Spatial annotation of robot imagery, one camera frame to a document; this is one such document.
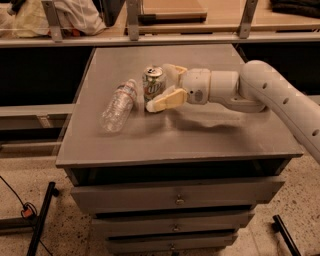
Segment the black cable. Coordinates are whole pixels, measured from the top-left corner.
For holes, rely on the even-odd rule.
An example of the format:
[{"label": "black cable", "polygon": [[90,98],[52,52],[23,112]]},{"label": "black cable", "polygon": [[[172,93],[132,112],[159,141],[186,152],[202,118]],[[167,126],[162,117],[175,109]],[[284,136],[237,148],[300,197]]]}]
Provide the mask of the black cable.
[{"label": "black cable", "polygon": [[13,190],[13,188],[4,180],[4,178],[2,178],[2,176],[0,176],[0,178],[11,189],[11,191],[16,195],[16,197],[19,199],[20,203],[22,204],[22,207],[24,208],[24,203],[22,202],[21,198],[18,196],[16,191]]},{"label": "black cable", "polygon": [[[16,195],[16,197],[19,199],[19,201],[20,201],[20,203],[21,203],[21,205],[22,205],[22,208],[23,208],[23,210],[21,211],[21,216],[22,216],[22,218],[23,218],[24,220],[27,220],[27,221],[29,222],[31,228],[32,228],[33,231],[34,231],[35,229],[34,229],[34,227],[33,227],[33,224],[31,223],[31,221],[30,221],[28,218],[26,218],[26,217],[23,216],[23,211],[25,211],[25,210],[27,210],[27,209],[30,209],[30,210],[32,211],[33,216],[37,216],[37,213],[38,213],[37,208],[36,208],[32,203],[29,203],[29,202],[23,203],[22,200],[21,200],[21,198],[20,198],[19,195],[17,194],[17,192],[14,191],[14,189],[8,184],[8,182],[6,182],[5,179],[4,179],[1,175],[0,175],[0,178],[1,178],[1,180],[10,188],[10,190]],[[51,256],[53,256],[53,254],[52,254],[52,253],[49,251],[49,249],[44,245],[44,243],[43,243],[41,240],[39,240],[39,242],[40,242],[40,244],[43,246],[43,248],[48,252],[48,254],[50,254]]]}]

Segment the gray cabinet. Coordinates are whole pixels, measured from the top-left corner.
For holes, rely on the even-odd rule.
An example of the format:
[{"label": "gray cabinet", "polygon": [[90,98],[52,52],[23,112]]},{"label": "gray cabinet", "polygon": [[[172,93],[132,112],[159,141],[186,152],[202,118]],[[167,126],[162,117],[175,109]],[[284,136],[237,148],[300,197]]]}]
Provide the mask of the gray cabinet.
[{"label": "gray cabinet", "polygon": [[123,80],[139,83],[150,63],[239,71],[243,62],[231,45],[97,49],[56,164],[111,253],[232,245],[302,149],[270,110],[245,114],[218,104],[152,115],[140,101],[122,133],[105,136],[98,119],[106,98]]}]

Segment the can lid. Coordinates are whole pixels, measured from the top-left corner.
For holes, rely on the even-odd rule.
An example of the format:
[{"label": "can lid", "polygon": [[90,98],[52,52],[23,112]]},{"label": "can lid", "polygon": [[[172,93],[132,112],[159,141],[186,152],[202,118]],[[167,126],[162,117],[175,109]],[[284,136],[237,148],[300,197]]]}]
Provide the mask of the can lid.
[{"label": "can lid", "polygon": [[147,67],[144,70],[144,73],[147,76],[151,76],[151,77],[159,77],[163,74],[162,68],[161,67]]}]

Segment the metal rod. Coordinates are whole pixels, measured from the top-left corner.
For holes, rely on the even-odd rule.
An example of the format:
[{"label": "metal rod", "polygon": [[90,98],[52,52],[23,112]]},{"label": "metal rod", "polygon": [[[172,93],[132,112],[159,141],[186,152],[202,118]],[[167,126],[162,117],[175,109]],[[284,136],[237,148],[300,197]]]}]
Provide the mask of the metal rod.
[{"label": "metal rod", "polygon": [[47,217],[47,213],[49,210],[51,198],[53,195],[56,195],[57,190],[54,188],[55,187],[55,182],[50,182],[47,188],[46,195],[43,200],[43,204],[41,207],[41,211],[39,214],[39,218],[37,221],[37,224],[34,228],[33,236],[29,245],[29,250],[27,256],[35,256],[38,248],[38,244],[40,241],[41,233],[43,230],[44,222]]},{"label": "metal rod", "polygon": [[301,256],[297,246],[295,245],[293,239],[291,238],[286,226],[284,225],[282,219],[280,218],[279,215],[274,215],[273,216],[274,222],[277,224],[277,227],[279,228],[279,231],[286,242],[292,256]]}]

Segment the metal stand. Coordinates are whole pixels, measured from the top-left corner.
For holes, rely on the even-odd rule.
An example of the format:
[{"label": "metal stand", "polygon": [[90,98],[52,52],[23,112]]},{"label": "metal stand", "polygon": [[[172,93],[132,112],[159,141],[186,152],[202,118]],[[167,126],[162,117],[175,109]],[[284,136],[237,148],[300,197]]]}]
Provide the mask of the metal stand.
[{"label": "metal stand", "polygon": [[22,218],[0,220],[0,232],[4,230],[21,229],[21,228],[32,228],[33,236],[29,245],[27,256],[36,255],[38,244],[40,241],[41,233],[43,230],[44,222],[47,217],[48,209],[50,206],[52,196],[57,197],[59,191],[55,188],[55,182],[50,182],[47,188],[45,198],[42,203],[41,211],[39,216],[35,219],[26,221]]},{"label": "metal stand", "polygon": [[282,222],[280,215],[273,216],[274,224],[276,224],[276,228],[280,231],[284,241],[286,242],[292,256],[301,256],[297,246],[295,245],[294,241],[292,240],[286,226]]}]

